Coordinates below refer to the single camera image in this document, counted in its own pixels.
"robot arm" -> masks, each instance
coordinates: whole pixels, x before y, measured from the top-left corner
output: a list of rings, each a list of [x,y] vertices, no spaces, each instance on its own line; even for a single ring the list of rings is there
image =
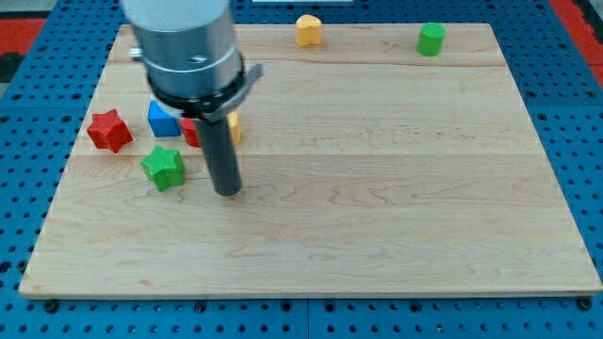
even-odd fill
[[[177,118],[195,120],[215,191],[241,189],[226,115],[262,76],[245,70],[229,0],[121,0],[154,95]]]

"wooden table surface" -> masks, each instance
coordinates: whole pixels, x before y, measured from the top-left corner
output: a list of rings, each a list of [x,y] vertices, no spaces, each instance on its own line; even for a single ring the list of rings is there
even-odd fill
[[[203,155],[155,139],[123,26],[21,284],[33,299],[457,298],[589,295],[601,282],[488,24],[240,25],[265,77],[240,108],[240,194]],[[118,108],[135,141],[93,148]],[[181,150],[158,193],[139,160]]]

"yellow hexagon block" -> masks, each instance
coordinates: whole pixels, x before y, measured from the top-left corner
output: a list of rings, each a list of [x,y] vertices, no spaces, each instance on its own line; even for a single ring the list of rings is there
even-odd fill
[[[322,39],[322,22],[319,18],[304,14],[295,23],[297,28],[296,43],[300,47],[309,44],[320,44]]]
[[[228,120],[228,127],[230,129],[230,136],[233,139],[233,144],[237,145],[241,142],[241,124],[238,119],[238,113],[230,112],[228,116],[226,116]]]

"blue pegboard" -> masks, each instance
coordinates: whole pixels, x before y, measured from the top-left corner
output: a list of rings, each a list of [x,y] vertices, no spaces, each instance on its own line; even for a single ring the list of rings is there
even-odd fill
[[[355,0],[254,5],[239,23],[490,23],[563,194],[603,273],[603,93],[547,1]],[[603,298],[31,301],[17,292],[124,18],[59,0],[0,100],[0,337],[603,337]]]

